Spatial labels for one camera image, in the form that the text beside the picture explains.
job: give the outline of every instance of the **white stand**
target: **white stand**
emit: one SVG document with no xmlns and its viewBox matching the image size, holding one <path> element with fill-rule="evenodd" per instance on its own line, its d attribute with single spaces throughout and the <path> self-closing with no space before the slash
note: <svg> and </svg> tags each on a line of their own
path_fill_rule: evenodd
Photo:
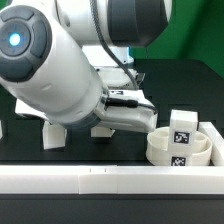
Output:
<svg viewBox="0 0 224 224">
<path fill-rule="evenodd" d="M 67 130 L 62 126 L 45 121 L 42 134 L 44 150 L 65 147 Z"/>
<path fill-rule="evenodd" d="M 113 129 L 96 126 L 94 128 L 91 128 L 91 137 L 111 138 L 114 132 L 115 130 Z"/>
</svg>

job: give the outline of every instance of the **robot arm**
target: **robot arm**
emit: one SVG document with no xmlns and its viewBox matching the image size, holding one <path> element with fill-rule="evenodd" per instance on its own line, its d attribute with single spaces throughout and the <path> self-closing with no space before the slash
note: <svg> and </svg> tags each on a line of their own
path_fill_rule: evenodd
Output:
<svg viewBox="0 0 224 224">
<path fill-rule="evenodd" d="M 167 25 L 171 4 L 129 0 L 122 1 L 129 6 L 124 10 L 119 0 L 97 2 L 105 41 L 118 46 L 150 43 Z M 142 4 L 152 14 L 147 19 L 142 17 L 147 11 Z M 131 21 L 124 16 L 126 11 Z M 119 25 L 122 18 L 124 26 Z M 155 23 L 152 32 L 144 19 Z M 76 129 L 100 125 L 150 132 L 155 128 L 157 115 L 147 108 L 152 104 L 146 99 L 137 97 L 135 109 L 108 103 L 111 98 L 126 102 L 133 96 L 111 96 L 82 52 L 87 43 L 99 44 L 88 0 L 14 0 L 0 12 L 0 40 L 0 83 L 51 123 Z"/>
</svg>

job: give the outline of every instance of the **black surface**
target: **black surface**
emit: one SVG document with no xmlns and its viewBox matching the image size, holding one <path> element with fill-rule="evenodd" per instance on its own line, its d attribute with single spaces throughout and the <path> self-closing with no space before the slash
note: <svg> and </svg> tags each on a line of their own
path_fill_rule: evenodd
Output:
<svg viewBox="0 0 224 224">
<path fill-rule="evenodd" d="M 201 62 L 138 60 L 146 72 L 144 92 L 159 110 L 158 127 L 169 125 L 171 109 L 199 112 L 224 136 L 224 80 Z M 111 139 L 91 139 L 89 131 L 69 132 L 67 146 L 43 152 L 42 122 L 24 120 L 15 100 L 0 89 L 1 164 L 150 165 L 145 134 L 117 131 Z M 224 220 L 223 195 L 0 195 L 2 223 L 200 223 Z"/>
</svg>

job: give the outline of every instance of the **white block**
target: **white block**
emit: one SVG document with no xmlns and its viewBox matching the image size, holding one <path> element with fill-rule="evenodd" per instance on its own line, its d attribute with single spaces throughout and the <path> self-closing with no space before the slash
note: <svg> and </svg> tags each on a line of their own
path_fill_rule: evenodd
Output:
<svg viewBox="0 0 224 224">
<path fill-rule="evenodd" d="M 62 126 L 51 125 L 49 122 L 45 121 L 42 133 L 45 150 L 65 147 L 67 130 Z"/>
<path fill-rule="evenodd" d="M 199 131 L 207 135 L 212 143 L 211 160 L 215 166 L 224 166 L 224 139 L 211 122 L 200 122 Z"/>
<path fill-rule="evenodd" d="M 172 110 L 168 143 L 170 154 L 183 157 L 192 155 L 197 124 L 197 112 Z"/>
<path fill-rule="evenodd" d="M 89 167 L 89 172 L 79 175 L 80 194 L 117 194 L 117 168 Z"/>
<path fill-rule="evenodd" d="M 78 194 L 77 168 L 0 166 L 0 194 Z"/>
<path fill-rule="evenodd" d="M 111 128 L 94 127 L 91 128 L 91 137 L 111 138 L 114 132 Z"/>
</svg>

